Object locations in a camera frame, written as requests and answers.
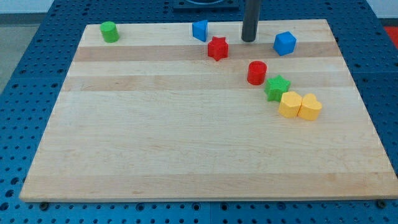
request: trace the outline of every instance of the wood grain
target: wood grain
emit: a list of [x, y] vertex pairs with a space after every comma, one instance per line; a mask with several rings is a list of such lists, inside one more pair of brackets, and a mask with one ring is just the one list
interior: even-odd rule
[[[229, 58], [215, 62], [190, 24], [85, 29], [20, 198], [26, 202], [397, 198], [398, 180], [325, 20], [209, 23]], [[292, 55], [272, 50], [290, 30]], [[290, 90], [316, 94], [316, 121], [286, 119], [253, 60]]]

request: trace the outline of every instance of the blue pegboard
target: blue pegboard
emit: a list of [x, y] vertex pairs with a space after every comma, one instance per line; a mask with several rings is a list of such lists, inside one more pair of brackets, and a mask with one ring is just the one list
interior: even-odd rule
[[[51, 203], [45, 210], [18, 199], [87, 24], [241, 21], [243, 5], [173, 12], [167, 0], [55, 0], [0, 96], [0, 223], [398, 223], [398, 200]], [[327, 19], [398, 172], [398, 51], [367, 2], [266, 0], [260, 19]]]

